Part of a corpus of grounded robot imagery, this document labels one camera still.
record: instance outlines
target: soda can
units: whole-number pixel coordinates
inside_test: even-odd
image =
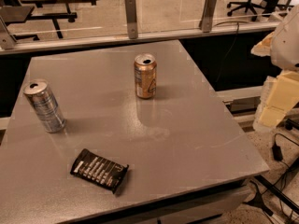
[[[143,99],[149,99],[156,94],[157,63],[149,53],[135,57],[135,92]]]
[[[23,94],[47,132],[56,133],[64,128],[64,116],[46,80],[35,79],[30,81],[25,85]]]

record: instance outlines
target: concrete floor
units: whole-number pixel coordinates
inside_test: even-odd
[[[251,12],[244,10],[234,12],[233,17],[227,17],[227,4],[230,1],[246,0],[217,0],[213,24],[224,21],[251,22]],[[205,0],[136,0],[138,32],[140,34],[198,29]],[[90,3],[70,4],[71,10],[77,12],[76,22],[59,20],[64,38],[98,37],[106,35],[125,36],[127,34],[124,0],[99,0],[96,6]],[[35,8],[34,14],[51,12],[66,12],[65,5],[45,5]],[[261,16],[256,22],[264,22]],[[57,35],[51,21],[28,21],[25,24],[11,24],[9,31],[21,35],[23,33],[38,34],[41,40],[56,40]]]
[[[245,0],[218,0],[215,11],[214,24],[223,21],[250,21],[250,16],[245,16],[242,10],[234,13],[232,18],[228,18],[226,13],[228,9],[226,5],[230,1]],[[138,30],[139,33],[150,33],[160,31],[177,31],[182,29],[198,29],[198,23],[201,19],[205,0],[136,0]],[[299,4],[299,0],[293,0],[294,4]],[[78,37],[93,37],[105,35],[126,35],[126,17],[124,9],[124,0],[100,0],[96,6],[90,4],[72,4],[72,11],[78,13],[76,22],[69,23],[67,21],[59,21],[63,29],[63,35],[66,39]],[[49,12],[65,12],[64,5],[47,5],[43,8],[36,8],[34,14]],[[264,22],[261,17],[256,22]],[[9,30],[14,34],[35,33],[42,40],[58,39],[51,21],[28,21],[25,24],[12,24]],[[276,132],[285,133],[293,140],[298,141],[298,133],[292,131],[287,132],[283,128],[279,128]],[[256,132],[247,132],[249,139],[260,150],[261,155],[267,161],[271,171],[265,176],[270,182],[275,182],[281,174],[284,173],[286,166],[281,162],[273,160],[271,146],[274,133],[261,134]],[[279,145],[284,152],[284,161],[291,164],[296,157],[299,156],[299,149],[283,138],[278,138]],[[288,185],[284,193],[292,198],[294,202],[299,204],[299,175]],[[252,195],[254,196],[254,187],[252,187]],[[264,197],[265,203],[272,209],[282,220],[287,218],[283,215],[278,198],[266,192]],[[291,211],[283,205],[285,213]],[[264,215],[262,210],[240,205],[236,210],[225,214],[229,219],[228,224],[262,224],[271,223]],[[294,222],[299,223],[298,215],[293,215]]]

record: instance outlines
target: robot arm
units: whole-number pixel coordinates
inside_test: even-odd
[[[272,64],[282,69],[263,84],[261,103],[253,128],[268,132],[277,127],[299,102],[299,6],[296,6],[271,35],[257,44],[252,53],[270,55]]]

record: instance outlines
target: plug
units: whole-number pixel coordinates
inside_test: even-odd
[[[272,152],[273,152],[273,157],[276,161],[282,161],[283,160],[281,147],[278,146],[276,142],[272,146]]]

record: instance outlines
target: can top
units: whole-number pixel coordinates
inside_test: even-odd
[[[47,88],[47,86],[48,83],[46,80],[35,79],[25,85],[23,93],[27,95],[34,95],[44,91]]]
[[[138,64],[149,65],[155,62],[155,57],[149,53],[142,53],[135,57]]]

